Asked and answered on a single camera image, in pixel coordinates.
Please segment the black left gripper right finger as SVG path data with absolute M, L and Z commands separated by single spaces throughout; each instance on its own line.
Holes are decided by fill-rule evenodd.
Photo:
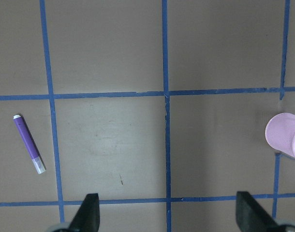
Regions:
M 279 226 L 247 191 L 236 193 L 236 223 L 240 230 L 274 230 Z

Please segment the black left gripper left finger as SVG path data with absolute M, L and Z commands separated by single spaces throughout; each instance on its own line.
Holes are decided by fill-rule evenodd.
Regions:
M 70 223 L 70 230 L 98 230 L 100 227 L 100 207 L 98 193 L 87 194 Z

